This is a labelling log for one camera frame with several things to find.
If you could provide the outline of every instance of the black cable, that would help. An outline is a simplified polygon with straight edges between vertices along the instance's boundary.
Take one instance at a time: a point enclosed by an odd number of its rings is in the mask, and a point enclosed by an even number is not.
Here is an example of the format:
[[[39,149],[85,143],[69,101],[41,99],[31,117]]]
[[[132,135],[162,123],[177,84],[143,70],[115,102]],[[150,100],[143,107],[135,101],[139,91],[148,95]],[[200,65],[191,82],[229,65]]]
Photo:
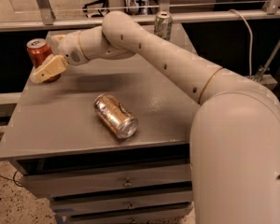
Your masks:
[[[12,179],[11,179],[11,178],[8,178],[8,177],[5,177],[5,176],[2,176],[2,175],[0,175],[0,177],[3,178],[3,179],[5,179],[5,180],[7,180],[7,181],[12,181],[12,182],[14,182],[14,184],[17,185],[18,187],[22,187],[22,184],[19,183],[19,182],[16,180],[16,175],[17,175],[17,173],[18,173],[18,171],[16,171],[16,172],[14,173],[14,175],[12,176]]]

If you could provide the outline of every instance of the drawer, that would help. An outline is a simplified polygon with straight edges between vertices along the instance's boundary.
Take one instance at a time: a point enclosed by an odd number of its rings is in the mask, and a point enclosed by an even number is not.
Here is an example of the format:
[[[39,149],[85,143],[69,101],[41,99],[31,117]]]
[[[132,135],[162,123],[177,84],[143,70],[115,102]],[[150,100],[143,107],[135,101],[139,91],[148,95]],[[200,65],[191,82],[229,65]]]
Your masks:
[[[149,189],[131,189],[129,192],[112,191],[82,198],[61,199],[50,202],[50,206],[58,215],[72,216],[118,210],[132,211],[148,206],[191,203],[192,200],[191,184],[181,183],[160,185]]]
[[[123,150],[118,148],[112,151],[23,159],[17,160],[17,164],[26,175],[48,175],[82,169],[90,170],[137,163],[189,159],[189,144],[125,148]]]
[[[52,175],[28,175],[21,184],[36,197],[59,197],[113,189],[130,189],[190,181],[189,164],[168,163],[120,166],[118,169],[83,170]]]
[[[172,217],[184,217],[189,214],[191,205],[188,203],[146,208],[132,212],[115,212],[99,215],[84,215],[68,218],[71,224],[136,224],[150,220]]]

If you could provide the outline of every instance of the drawer handle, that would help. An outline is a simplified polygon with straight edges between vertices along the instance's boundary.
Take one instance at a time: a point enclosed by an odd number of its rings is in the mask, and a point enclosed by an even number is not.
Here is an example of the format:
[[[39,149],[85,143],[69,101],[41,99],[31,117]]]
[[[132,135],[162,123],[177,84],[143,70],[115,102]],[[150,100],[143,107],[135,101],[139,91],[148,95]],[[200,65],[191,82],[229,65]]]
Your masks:
[[[123,184],[124,188],[130,188],[133,185],[133,183],[131,183],[130,178],[127,177],[125,180],[125,183]]]
[[[128,209],[129,210],[134,210],[134,208],[135,208],[134,205],[132,203],[130,203],[130,205],[128,206]]]

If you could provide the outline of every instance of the gold can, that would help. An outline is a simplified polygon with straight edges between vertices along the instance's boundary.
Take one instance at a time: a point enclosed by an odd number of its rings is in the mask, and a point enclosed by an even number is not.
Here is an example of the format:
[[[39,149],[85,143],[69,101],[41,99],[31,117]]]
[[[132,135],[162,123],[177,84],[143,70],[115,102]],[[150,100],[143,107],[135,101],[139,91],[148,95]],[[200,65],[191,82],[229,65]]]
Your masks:
[[[96,115],[119,139],[131,137],[138,127],[138,119],[113,95],[101,94],[93,104]]]

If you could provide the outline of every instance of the silver can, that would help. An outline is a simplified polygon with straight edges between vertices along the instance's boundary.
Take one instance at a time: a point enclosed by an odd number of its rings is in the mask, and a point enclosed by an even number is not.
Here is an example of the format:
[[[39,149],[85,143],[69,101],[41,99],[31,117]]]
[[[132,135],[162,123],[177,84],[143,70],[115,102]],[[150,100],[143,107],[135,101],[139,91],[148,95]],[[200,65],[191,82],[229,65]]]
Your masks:
[[[157,13],[155,19],[154,34],[169,41],[171,36],[173,19],[169,12],[161,11]]]
[[[99,95],[93,104],[96,115],[119,139],[132,136],[137,127],[138,119],[114,96],[110,94]]]

